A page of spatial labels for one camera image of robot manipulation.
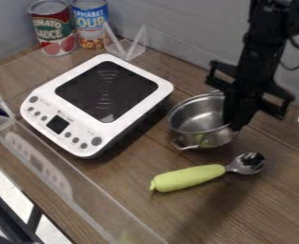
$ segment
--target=black cooking surface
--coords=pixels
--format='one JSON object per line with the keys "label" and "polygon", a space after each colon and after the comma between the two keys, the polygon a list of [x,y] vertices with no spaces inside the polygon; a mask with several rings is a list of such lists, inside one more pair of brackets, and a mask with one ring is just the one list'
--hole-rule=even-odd
{"label": "black cooking surface", "polygon": [[102,62],[56,89],[102,123],[116,121],[154,91],[157,84],[113,62]]}

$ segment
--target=spoon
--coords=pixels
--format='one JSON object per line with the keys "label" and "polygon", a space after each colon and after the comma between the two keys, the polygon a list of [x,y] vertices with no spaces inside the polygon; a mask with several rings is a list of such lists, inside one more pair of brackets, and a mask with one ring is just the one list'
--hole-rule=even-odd
{"label": "spoon", "polygon": [[226,172],[254,174],[260,172],[264,163],[265,158],[258,152],[248,152],[238,155],[228,166],[210,164],[162,173],[152,179],[149,189],[166,193],[196,186]]}

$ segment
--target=stainless steel pot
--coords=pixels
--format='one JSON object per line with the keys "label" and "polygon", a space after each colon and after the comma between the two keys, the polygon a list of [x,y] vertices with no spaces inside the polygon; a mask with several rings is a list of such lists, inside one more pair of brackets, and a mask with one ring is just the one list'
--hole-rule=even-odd
{"label": "stainless steel pot", "polygon": [[181,151],[216,148],[237,135],[222,122],[225,96],[217,91],[178,103],[169,112],[169,125],[178,137],[173,145]]}

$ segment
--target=soup can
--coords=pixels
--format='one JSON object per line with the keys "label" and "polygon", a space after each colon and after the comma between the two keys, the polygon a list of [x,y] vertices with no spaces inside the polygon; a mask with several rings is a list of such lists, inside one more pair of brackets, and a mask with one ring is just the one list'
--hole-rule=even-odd
{"label": "soup can", "polygon": [[90,50],[104,48],[102,24],[108,22],[108,3],[105,0],[73,0],[72,12],[77,30],[78,45]]}
{"label": "soup can", "polygon": [[66,1],[38,0],[29,6],[28,12],[42,52],[52,56],[70,53],[76,45]]}

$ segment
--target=yellow-green spoon handle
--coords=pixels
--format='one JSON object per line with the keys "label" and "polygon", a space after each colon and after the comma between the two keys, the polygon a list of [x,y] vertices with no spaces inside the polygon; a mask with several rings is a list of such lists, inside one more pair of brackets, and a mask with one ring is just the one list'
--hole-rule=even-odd
{"label": "yellow-green spoon handle", "polygon": [[218,177],[225,173],[225,167],[218,164],[196,166],[174,172],[161,173],[150,181],[149,189],[161,193],[172,192]]}

